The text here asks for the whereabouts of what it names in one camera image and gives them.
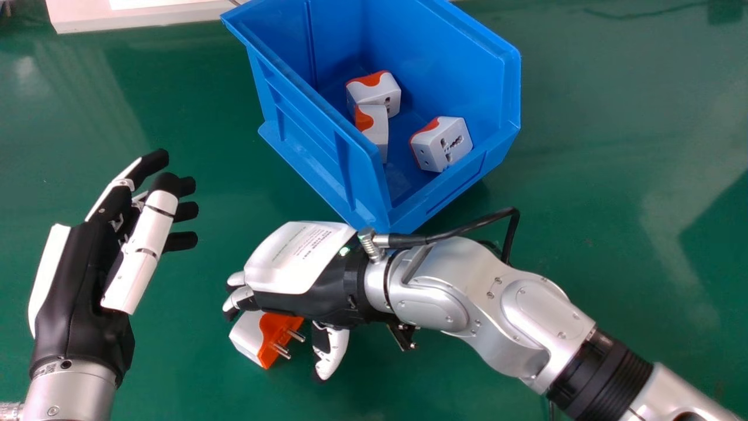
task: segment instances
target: green tabletop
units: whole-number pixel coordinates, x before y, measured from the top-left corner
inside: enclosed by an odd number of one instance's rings
[[[424,227],[514,205],[515,266],[607,332],[748,417],[748,16],[742,1],[472,0],[523,56],[504,164]],[[81,221],[155,148],[193,175],[192,252],[167,255],[132,318],[115,420],[543,420],[466,344],[352,333],[324,385],[308,345],[264,371],[227,338],[224,281],[280,224],[339,220],[257,135],[242,45],[219,22],[59,36],[44,4],[0,21],[0,400],[23,399],[26,303],[47,231]],[[476,233],[500,238],[497,225]]]

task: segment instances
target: robotic arm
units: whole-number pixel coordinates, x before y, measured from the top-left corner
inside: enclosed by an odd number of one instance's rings
[[[503,251],[459,237],[507,216]],[[598,329],[558,285],[513,268],[518,221],[510,208],[431,237],[289,222],[232,275],[230,285],[242,285],[244,300],[227,301],[224,311],[312,320],[319,380],[339,366],[349,329],[381,321],[404,351],[416,348],[412,337],[421,327],[467,342],[494,370],[520,379],[574,420],[738,419]]]
[[[52,227],[28,305],[34,337],[25,404],[0,404],[0,420],[108,420],[130,368],[135,312],[164,252],[191,249],[194,232],[169,234],[197,216],[191,177],[165,172],[166,151],[138,158],[104,190],[85,221]]]

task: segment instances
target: storage bin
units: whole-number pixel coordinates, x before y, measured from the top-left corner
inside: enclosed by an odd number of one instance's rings
[[[519,52],[446,0],[251,0],[221,18],[247,47],[260,135],[355,228],[413,232],[519,131]],[[384,165],[346,110],[346,82],[379,70],[403,90]],[[408,145],[439,115],[463,117],[474,143],[440,174]]]

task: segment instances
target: metal connector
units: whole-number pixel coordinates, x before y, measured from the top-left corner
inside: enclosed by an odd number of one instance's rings
[[[384,250],[374,243],[376,237],[378,237],[376,231],[371,227],[366,227],[358,232],[358,240],[361,242],[364,251],[369,255],[369,260],[379,263],[384,258]]]
[[[0,402],[0,421],[20,421],[22,412],[21,402]]]

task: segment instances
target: white and orange plug adapter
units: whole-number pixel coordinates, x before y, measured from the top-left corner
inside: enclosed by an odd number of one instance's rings
[[[269,369],[278,357],[291,359],[286,347],[291,339],[303,342],[298,332],[304,323],[300,317],[265,313],[244,312],[229,333],[236,349],[258,366]]]
[[[443,172],[473,150],[465,120],[437,117],[411,137],[411,150],[424,171]]]
[[[346,84],[348,110],[356,128],[379,149],[387,163],[390,122],[400,113],[402,90],[392,73],[383,70],[359,77]]]

